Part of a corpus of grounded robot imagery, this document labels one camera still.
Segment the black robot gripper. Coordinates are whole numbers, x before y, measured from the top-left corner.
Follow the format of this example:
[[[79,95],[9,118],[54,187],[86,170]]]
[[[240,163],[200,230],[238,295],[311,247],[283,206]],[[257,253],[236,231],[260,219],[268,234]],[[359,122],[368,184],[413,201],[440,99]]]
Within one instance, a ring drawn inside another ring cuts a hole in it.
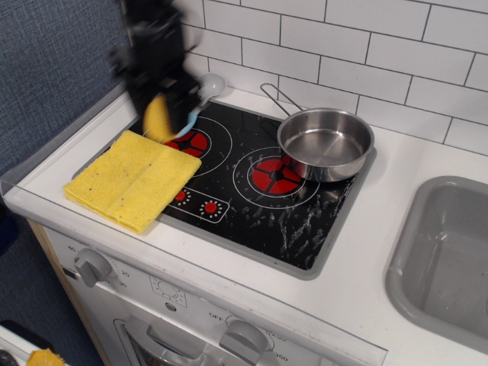
[[[141,21],[127,25],[132,44],[111,51],[114,74],[124,79],[139,117],[158,94],[163,94],[169,129],[179,133],[199,103],[199,84],[184,68],[186,50],[181,22]]]

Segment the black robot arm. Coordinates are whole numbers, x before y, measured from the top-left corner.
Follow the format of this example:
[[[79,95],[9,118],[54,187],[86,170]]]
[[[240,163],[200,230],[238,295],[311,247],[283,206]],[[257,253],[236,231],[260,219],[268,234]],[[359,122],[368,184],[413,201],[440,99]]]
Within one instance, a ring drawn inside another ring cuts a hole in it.
[[[181,21],[184,12],[171,1],[126,1],[128,47],[110,52],[113,73],[123,79],[144,133],[158,142],[173,139],[197,107],[199,83],[184,67],[187,49]]]

